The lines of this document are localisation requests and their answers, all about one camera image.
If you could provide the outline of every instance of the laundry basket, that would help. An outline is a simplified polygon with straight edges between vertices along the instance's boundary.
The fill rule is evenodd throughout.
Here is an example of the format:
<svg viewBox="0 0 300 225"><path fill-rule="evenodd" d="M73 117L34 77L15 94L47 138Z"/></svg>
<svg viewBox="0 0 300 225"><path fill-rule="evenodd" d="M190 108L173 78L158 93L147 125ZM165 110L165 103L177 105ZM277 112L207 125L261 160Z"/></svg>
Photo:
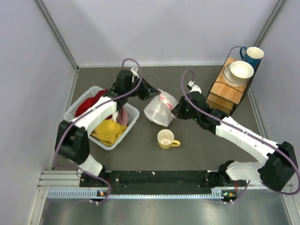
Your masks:
<svg viewBox="0 0 300 225"><path fill-rule="evenodd" d="M88 89L66 111L66 113L64 114L64 120L70 122L72 119L74 119L75 113L76 113L78 107L82 104L82 102L84 102L88 98L94 97L100 90L103 90L103 89L98 86L93 86L90 89ZM102 144L97 138L94 138L91 135L89 136L89 139L105 150L114 149L117 146L117 144L120 143L122 141L122 139L125 137L125 135L130 131L130 129L135 124L137 118L139 118L139 116L140 116L140 112L136 108L131 106L130 104L126 103L123 107L125 108L125 110L128 114L127 128L124 131L124 133L118 138L118 140L116 141L115 144L113 144L112 146L106 146L106 145Z"/></svg>

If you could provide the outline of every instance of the cable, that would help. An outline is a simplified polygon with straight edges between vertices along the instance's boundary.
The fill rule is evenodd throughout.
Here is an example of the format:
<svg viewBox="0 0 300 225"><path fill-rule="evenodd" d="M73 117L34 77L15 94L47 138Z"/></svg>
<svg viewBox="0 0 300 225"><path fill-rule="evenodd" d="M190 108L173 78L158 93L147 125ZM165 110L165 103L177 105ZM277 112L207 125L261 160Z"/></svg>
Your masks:
<svg viewBox="0 0 300 225"><path fill-rule="evenodd" d="M119 112L121 111L121 117L120 117L120 119L117 121L117 123L119 123L120 121L121 121L121 119L122 119L122 117L123 117L123 107L119 110Z"/></svg>
<svg viewBox="0 0 300 225"><path fill-rule="evenodd" d="M54 154L54 157L53 157L53 161L52 161L52 164L53 164L53 165L56 165L56 160L57 160L57 156L58 156L58 152L59 152L59 150L60 150L60 147L61 147L61 145L62 145L62 143L63 143L65 137L67 136L68 132L70 131L70 129L74 126L74 124L75 124L76 122L78 122L79 120L81 120L83 117L89 115L92 111L98 109L99 107L103 106L104 104L109 103L109 102L112 102L112 101L116 101L116 100L118 100L118 99L121 99L121 98L124 98L124 97L130 95L130 94L133 93L135 90L137 90L137 88L140 86L140 84L141 84L141 82L142 82L142 78L143 78L142 68L141 68L140 64L139 64L136 60L131 59L131 58L127 58L127 59L124 59L124 60L122 61L122 69L124 69L124 63L125 63L126 61L128 61L128 60L133 61L134 63L136 63L137 66L138 66L139 69L140 69L140 76L139 76L140 79L139 79L137 85L136 85L131 91L129 91L129 92L123 94L123 95L114 97L114 98L112 98L112 99L110 99L110 100L108 100L108 101L106 101L106 102L103 102L103 103L97 105L97 107L95 107L95 109L91 109L91 110L85 112L84 114L82 114L81 116L79 116L77 119L75 119L75 120L67 127L67 129L65 130L65 132L63 133L63 135L62 135L61 138L60 138L60 141L59 141L59 143L58 143L58 145L57 145L57 147L56 147L55 154ZM91 177L93 177L93 178L95 178L95 179L98 179L98 180L104 182L104 183L108 186L108 192L107 192L106 197L105 197L102 201L99 202L99 203L104 203L104 202L108 199L109 195L111 194L111 191L112 191L111 185L110 185L106 180L104 180L104 179L102 179L102 178L100 178L100 177L98 177L98 176L95 176L95 175L93 175L93 174L91 174L91 173L89 173L89 172L87 172L87 171L82 170L82 172L85 173L85 174L87 174L87 175L89 175L89 176L91 176ZM66 210L68 210L68 209L71 208L72 206L74 206L74 205L76 205L76 204L78 204L78 203L81 203L81 202L85 202L85 201L88 201L88 200L81 200L81 201L75 202L74 204L72 204L72 205L68 206L67 208L65 208L61 213L59 213L59 215L61 215L62 213L64 213ZM51 219L51 215L50 215L50 212L49 212L48 210L47 210L47 214L48 214L49 219Z"/></svg>
<svg viewBox="0 0 300 225"><path fill-rule="evenodd" d="M239 194L239 196L232 201L232 204L235 203L238 199L240 199L245 194L247 188L249 187L249 184L250 184L250 180L248 180L246 186L244 187L244 189L242 190L242 192Z"/></svg>
<svg viewBox="0 0 300 225"><path fill-rule="evenodd" d="M77 170L76 170L76 176L79 177L79 178L81 179L81 177L78 176L78 171L79 171L79 170L80 170L80 169L79 169L79 167L78 167Z"/></svg>
<svg viewBox="0 0 300 225"><path fill-rule="evenodd" d="M185 78L185 76L186 76L186 74L187 74L188 72L191 72L191 73L192 73L192 75L193 75L192 81L194 81L195 75L194 75L193 70L187 69L187 70L185 70L185 71L183 72L183 74L182 74L182 76L181 76L180 84L181 84L181 90L182 90L182 93L183 93L184 97L186 98L186 100L191 104L191 106L193 106L196 110L198 110L198 111L201 112L202 114L204 114L204 115L206 115L206 116L208 116L208 117L210 117L210 118L212 118L212 119L214 119L214 120L216 120L216 121L218 121L218 122L220 122L220 123L224 123L224 124L230 126L230 127L233 128L233 129L236 129L236 130L238 130L238 131L240 131L240 132L243 132L243 130L242 130L241 128L236 127L236 126L234 126L233 124L227 123L227 122L225 122L225 121L222 121L222 120L220 120L219 118L217 118L217 117L215 117L215 116L213 116L213 115L210 115L209 113L207 113L207 112L201 110L200 108L198 108L198 107L197 107L197 106L196 106L196 105L188 98L187 94L186 94L185 91L184 91L184 85L183 85L183 80L184 80L184 78ZM255 140L261 142L262 144L267 145L268 147L272 148L272 149L275 150L276 152L278 152L281 156L283 156L283 157L291 164L291 166L292 166L293 169L295 170L295 172L296 172L296 174L297 174L297 177L298 177L298 188L297 188L294 192L290 192L290 193L288 193L288 192L282 192L282 191L276 191L276 192L281 193L281 194L283 194L283 195L296 195L296 194L298 194L298 193L300 192L300 172L299 172L297 166L295 165L295 163L294 163L294 162L293 162L286 154L284 154L281 150L275 148L274 146L272 146L271 144L267 143L266 141L264 141L264 140L262 140L262 139L260 139L260 138L257 138L257 137L255 137L254 135L252 135L252 134L250 134L250 133L247 133L247 135L248 135L249 137L252 137L253 139L255 139Z"/></svg>
<svg viewBox="0 0 300 225"><path fill-rule="evenodd" d="M235 180L235 181L234 181L234 191L235 191L235 193L237 193L238 190L239 190L239 184L238 184L238 182Z"/></svg>

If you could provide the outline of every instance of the gray floor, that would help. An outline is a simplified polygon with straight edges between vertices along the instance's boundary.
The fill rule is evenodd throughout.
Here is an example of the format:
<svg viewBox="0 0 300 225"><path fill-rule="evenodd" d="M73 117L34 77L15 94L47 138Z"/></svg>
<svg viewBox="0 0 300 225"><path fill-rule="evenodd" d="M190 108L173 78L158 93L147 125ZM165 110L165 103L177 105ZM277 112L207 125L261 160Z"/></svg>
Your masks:
<svg viewBox="0 0 300 225"><path fill-rule="evenodd" d="M220 200L109 200L96 206L51 199L41 225L291 225L282 196L249 190L234 205Z"/></svg>
<svg viewBox="0 0 300 225"><path fill-rule="evenodd" d="M215 81L220 66L189 67L195 71L195 82L206 96ZM110 88L120 68L83 68L75 86L72 102L92 86ZM143 77L152 86L165 90L179 99L180 78L185 67L144 67ZM162 150L157 144L157 133L164 127L150 122L143 110L149 103L137 97L128 102L140 111L140 117L119 145L107 151L90 141L91 154L107 170L216 170L227 160L255 161L248 153L229 141L202 130L194 121L173 120L169 129L181 146ZM258 133L248 97L232 116L238 123Z"/></svg>

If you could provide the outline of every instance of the blue mug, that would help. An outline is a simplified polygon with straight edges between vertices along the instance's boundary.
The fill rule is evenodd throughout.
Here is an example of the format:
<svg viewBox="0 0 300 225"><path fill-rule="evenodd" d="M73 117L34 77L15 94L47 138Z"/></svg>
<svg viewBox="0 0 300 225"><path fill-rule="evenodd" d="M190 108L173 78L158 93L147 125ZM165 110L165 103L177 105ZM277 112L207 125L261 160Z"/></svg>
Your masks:
<svg viewBox="0 0 300 225"><path fill-rule="evenodd" d="M263 56L264 56L263 51L258 47L250 47L250 48L242 47L240 49L241 59L249 63L254 70L257 69L258 64L261 62Z"/></svg>

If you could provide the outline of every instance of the red cloth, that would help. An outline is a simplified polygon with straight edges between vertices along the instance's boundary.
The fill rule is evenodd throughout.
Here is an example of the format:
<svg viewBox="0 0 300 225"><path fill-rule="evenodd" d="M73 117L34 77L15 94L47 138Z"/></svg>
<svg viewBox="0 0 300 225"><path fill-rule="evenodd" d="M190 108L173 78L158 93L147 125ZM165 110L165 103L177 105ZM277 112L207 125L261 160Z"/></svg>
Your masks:
<svg viewBox="0 0 300 225"><path fill-rule="evenodd" d="M95 97L90 97L86 99L84 102L82 102L75 113L75 117L82 115L85 111L91 108L95 103L97 103L97 101L99 101L101 96L104 95L104 93L106 93L107 91L108 91L107 89L101 90L95 95Z"/></svg>

